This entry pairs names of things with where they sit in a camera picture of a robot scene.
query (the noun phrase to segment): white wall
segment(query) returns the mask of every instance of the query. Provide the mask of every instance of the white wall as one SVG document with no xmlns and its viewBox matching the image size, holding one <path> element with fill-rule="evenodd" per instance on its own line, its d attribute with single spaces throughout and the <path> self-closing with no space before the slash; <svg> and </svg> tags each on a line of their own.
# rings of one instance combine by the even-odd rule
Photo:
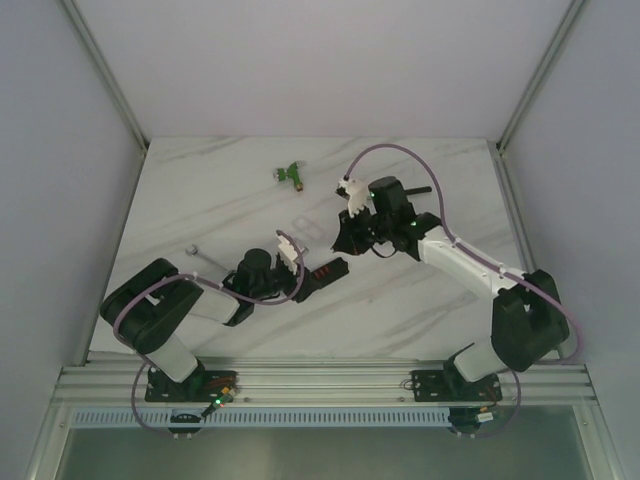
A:
<svg viewBox="0 0 640 480">
<path fill-rule="evenodd" d="M 497 139 L 569 0 L 77 0 L 148 137 Z"/>
<path fill-rule="evenodd" d="M 138 152 L 54 0 L 0 2 L 0 476 L 95 319 Z"/>
<path fill-rule="evenodd" d="M 508 152 L 536 259 L 586 334 L 627 478 L 640 478 L 640 2 L 594 0 Z"/>
</svg>

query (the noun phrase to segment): green object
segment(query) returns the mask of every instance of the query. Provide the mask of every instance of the green object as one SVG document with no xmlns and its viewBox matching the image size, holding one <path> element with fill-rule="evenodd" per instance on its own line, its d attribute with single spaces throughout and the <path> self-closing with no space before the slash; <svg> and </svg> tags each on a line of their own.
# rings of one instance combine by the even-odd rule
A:
<svg viewBox="0 0 640 480">
<path fill-rule="evenodd" d="M 301 192 L 304 189 L 304 184 L 302 180 L 300 180 L 300 173 L 298 172 L 298 168 L 304 165 L 304 162 L 293 162 L 287 168 L 276 168 L 273 171 L 273 177 L 279 182 L 284 182 L 288 178 L 293 180 L 293 186 L 298 191 Z"/>
</svg>

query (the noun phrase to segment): screw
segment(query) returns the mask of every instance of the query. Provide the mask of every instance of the screw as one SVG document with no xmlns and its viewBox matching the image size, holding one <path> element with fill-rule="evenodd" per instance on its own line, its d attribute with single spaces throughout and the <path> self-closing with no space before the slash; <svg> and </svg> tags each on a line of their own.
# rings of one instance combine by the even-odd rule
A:
<svg viewBox="0 0 640 480">
<path fill-rule="evenodd" d="M 226 268 L 224 268 L 222 265 L 220 265 L 218 262 L 216 262 L 213 258 L 211 258 L 206 253 L 203 253 L 200 250 L 200 248 L 198 248 L 198 246 L 195 245 L 195 244 L 191 245 L 189 248 L 185 248 L 184 249 L 184 253 L 186 253 L 187 256 L 189 256 L 189 257 L 202 258 L 203 260 L 206 260 L 207 262 L 209 262 L 211 265 L 213 265 L 215 267 L 218 267 L 218 268 L 224 270 L 225 272 L 228 272 L 228 270 Z"/>
</svg>

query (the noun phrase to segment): marble table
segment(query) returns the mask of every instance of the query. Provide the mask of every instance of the marble table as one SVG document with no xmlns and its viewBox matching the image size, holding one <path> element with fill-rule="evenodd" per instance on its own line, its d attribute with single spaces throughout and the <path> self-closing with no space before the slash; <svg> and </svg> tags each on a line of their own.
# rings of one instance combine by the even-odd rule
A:
<svg viewBox="0 0 640 480">
<path fill-rule="evenodd" d="M 142 171 L 110 278 L 111 292 L 158 257 L 182 271 L 220 280 L 206 261 L 188 257 L 197 244 L 227 269 L 252 247 L 275 253 L 275 230 L 309 248 L 313 269 L 332 258 L 338 212 L 334 192 L 366 147 L 395 142 L 432 165 L 451 227 L 511 266 L 520 266 L 487 143 L 426 138 L 155 138 Z M 304 191 L 277 183 L 272 170 L 293 161 Z M 422 167 L 401 152 L 376 151 L 353 176 L 394 175 L 405 188 L 430 185 Z M 412 197 L 416 211 L 437 213 L 435 194 Z M 257 307 L 235 328 L 189 315 L 179 337 L 198 355 L 228 357 L 400 357 L 444 359 L 490 331 L 490 305 L 437 269 L 397 254 L 344 258 L 351 273 L 301 304 Z M 93 351 L 128 352 L 102 319 Z"/>
</svg>

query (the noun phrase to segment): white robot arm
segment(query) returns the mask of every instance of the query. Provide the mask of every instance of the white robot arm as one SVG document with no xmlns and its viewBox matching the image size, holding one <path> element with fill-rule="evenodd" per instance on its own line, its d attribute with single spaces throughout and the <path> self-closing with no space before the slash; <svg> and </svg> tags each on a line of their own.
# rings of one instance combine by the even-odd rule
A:
<svg viewBox="0 0 640 480">
<path fill-rule="evenodd" d="M 445 362 L 452 384 L 464 388 L 506 369 L 522 372 L 568 337 L 567 321 L 559 311 L 505 277 L 508 272 L 509 276 L 524 278 L 557 300 L 555 282 L 549 274 L 509 269 L 463 240 L 455 236 L 451 240 L 451 232 L 445 231 L 440 218 L 415 213 L 396 178 L 381 178 L 368 188 L 355 179 L 342 180 L 337 193 L 349 198 L 349 203 L 339 214 L 340 233 L 334 251 L 361 255 L 375 244 L 391 242 L 396 251 L 433 265 L 492 302 L 490 338 L 468 345 Z M 373 200 L 375 213 L 367 207 L 367 198 Z M 499 271 L 463 250 L 498 265 Z"/>
</svg>

